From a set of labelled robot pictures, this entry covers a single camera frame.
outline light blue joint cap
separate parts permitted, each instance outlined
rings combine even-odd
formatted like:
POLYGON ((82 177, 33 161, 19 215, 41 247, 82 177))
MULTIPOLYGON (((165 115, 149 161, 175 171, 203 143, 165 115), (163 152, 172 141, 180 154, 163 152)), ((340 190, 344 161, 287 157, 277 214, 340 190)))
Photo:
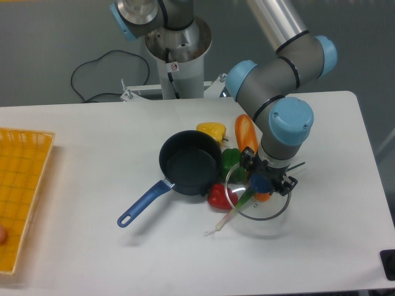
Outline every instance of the light blue joint cap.
POLYGON ((257 64, 255 64, 253 61, 244 60, 235 65, 229 71, 227 80, 225 81, 225 86, 236 102, 237 93, 239 92, 244 79, 246 79, 248 73, 256 66, 257 64))
POLYGON ((325 36, 316 36, 316 38, 322 45, 323 55, 324 55, 324 62, 323 62, 323 70, 321 73, 323 75, 327 74, 328 72, 332 71, 332 69, 338 63, 338 51, 336 50, 335 45, 332 41, 330 41, 325 36))
POLYGON ((269 127, 284 145, 298 146, 307 139, 314 122, 310 105, 296 97, 280 99, 271 109, 269 127))
POLYGON ((112 12, 112 16, 114 17, 115 21, 117 22, 118 27, 121 29, 123 36, 125 37, 126 40, 133 41, 136 40, 136 36, 133 35, 133 33, 129 30, 129 28, 126 26, 125 22, 123 22, 121 16, 119 15, 119 12, 117 8, 115 7, 115 3, 110 5, 110 10, 112 12))

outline toy yellow pepper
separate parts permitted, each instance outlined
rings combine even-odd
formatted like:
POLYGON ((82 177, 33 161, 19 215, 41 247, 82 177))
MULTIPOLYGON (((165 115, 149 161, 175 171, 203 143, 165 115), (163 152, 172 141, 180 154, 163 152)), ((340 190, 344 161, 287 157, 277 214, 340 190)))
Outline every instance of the toy yellow pepper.
POLYGON ((227 133, 227 128, 225 125, 219 122, 204 122, 196 126, 197 131, 202 131, 210 136, 212 136, 220 145, 225 139, 227 133))

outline black saucepan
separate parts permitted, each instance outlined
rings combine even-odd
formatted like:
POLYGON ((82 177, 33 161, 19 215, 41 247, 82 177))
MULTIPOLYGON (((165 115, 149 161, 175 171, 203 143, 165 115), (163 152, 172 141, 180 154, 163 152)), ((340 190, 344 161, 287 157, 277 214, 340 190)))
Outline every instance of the black saucepan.
POLYGON ((182 131, 170 137, 159 153, 159 165, 165 179, 153 185, 119 219, 128 226, 157 197, 173 189, 185 195, 204 195, 218 178, 221 149, 208 134, 182 131))

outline orange basket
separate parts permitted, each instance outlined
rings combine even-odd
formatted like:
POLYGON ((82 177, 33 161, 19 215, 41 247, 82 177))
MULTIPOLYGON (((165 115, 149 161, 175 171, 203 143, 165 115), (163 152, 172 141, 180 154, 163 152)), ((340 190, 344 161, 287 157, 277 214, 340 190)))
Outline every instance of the orange basket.
POLYGON ((0 274, 13 274, 52 149, 52 132, 0 128, 0 274))

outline silver cylinder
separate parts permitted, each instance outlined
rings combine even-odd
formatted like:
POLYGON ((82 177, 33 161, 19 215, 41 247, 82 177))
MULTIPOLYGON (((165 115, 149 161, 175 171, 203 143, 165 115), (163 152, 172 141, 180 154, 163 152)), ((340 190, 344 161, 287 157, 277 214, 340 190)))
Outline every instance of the silver cylinder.
POLYGON ((275 51, 307 30, 288 0, 247 0, 247 3, 275 51))
POLYGON ((118 0, 118 10, 125 20, 135 25, 145 25, 158 13, 156 0, 118 0))

